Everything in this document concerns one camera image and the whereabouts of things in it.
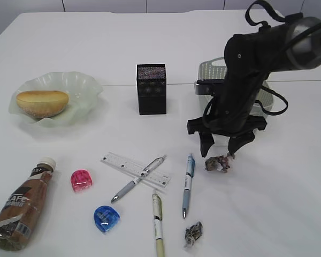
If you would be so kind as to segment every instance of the blue pencil sharpener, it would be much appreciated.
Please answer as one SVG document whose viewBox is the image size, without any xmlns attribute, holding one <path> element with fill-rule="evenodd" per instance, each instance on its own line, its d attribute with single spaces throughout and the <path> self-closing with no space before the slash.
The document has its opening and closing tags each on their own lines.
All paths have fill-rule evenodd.
<svg viewBox="0 0 321 257">
<path fill-rule="evenodd" d="M 100 206 L 94 212 L 95 224 L 97 228 L 104 233 L 114 227 L 114 225 L 118 223 L 119 219 L 119 214 L 109 206 Z"/>
</svg>

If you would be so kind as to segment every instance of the gray wall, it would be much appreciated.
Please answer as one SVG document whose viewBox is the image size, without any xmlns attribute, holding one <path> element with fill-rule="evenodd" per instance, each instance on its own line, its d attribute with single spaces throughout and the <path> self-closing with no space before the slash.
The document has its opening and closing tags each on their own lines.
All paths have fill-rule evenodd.
<svg viewBox="0 0 321 257">
<path fill-rule="evenodd" d="M 63 0 L 66 11 L 187 12 L 246 9 L 254 0 Z M 321 0 L 268 0 L 287 15 L 299 12 L 321 18 Z M 0 34 L 23 12 L 63 12 L 62 0 L 0 0 Z"/>
<path fill-rule="evenodd" d="M 305 0 L 302 12 L 304 16 L 314 16 L 321 19 L 321 0 Z"/>
</svg>

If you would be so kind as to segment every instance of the bread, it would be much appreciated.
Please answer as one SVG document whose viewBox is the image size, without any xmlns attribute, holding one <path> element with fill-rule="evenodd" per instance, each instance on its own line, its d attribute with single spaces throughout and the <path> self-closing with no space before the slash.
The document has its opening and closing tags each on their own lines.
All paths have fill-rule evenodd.
<svg viewBox="0 0 321 257">
<path fill-rule="evenodd" d="M 35 118 L 47 118 L 59 114 L 68 101 L 69 96 L 61 91 L 26 91 L 17 95 L 20 109 Z"/>
</svg>

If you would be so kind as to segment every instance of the black box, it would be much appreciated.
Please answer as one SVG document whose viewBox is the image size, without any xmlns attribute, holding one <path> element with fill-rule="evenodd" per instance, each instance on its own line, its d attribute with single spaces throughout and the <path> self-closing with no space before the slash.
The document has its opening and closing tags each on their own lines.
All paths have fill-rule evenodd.
<svg viewBox="0 0 321 257">
<path fill-rule="evenodd" d="M 165 64 L 138 64 L 137 90 L 140 115 L 166 114 Z"/>
</svg>

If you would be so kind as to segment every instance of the candy wrapper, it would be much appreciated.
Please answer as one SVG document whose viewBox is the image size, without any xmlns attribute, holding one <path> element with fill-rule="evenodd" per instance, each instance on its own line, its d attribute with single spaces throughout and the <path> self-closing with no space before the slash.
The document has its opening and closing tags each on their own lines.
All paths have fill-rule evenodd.
<svg viewBox="0 0 321 257">
<path fill-rule="evenodd" d="M 199 221 L 196 224 L 192 225 L 190 228 L 186 229 L 185 248 L 190 248 L 193 244 L 202 236 L 202 223 Z"/>
<path fill-rule="evenodd" d="M 205 164 L 205 169 L 208 171 L 218 170 L 222 173 L 227 173 L 230 168 L 229 162 L 234 159 L 234 155 L 227 154 L 226 156 L 216 156 L 207 159 Z"/>
</svg>

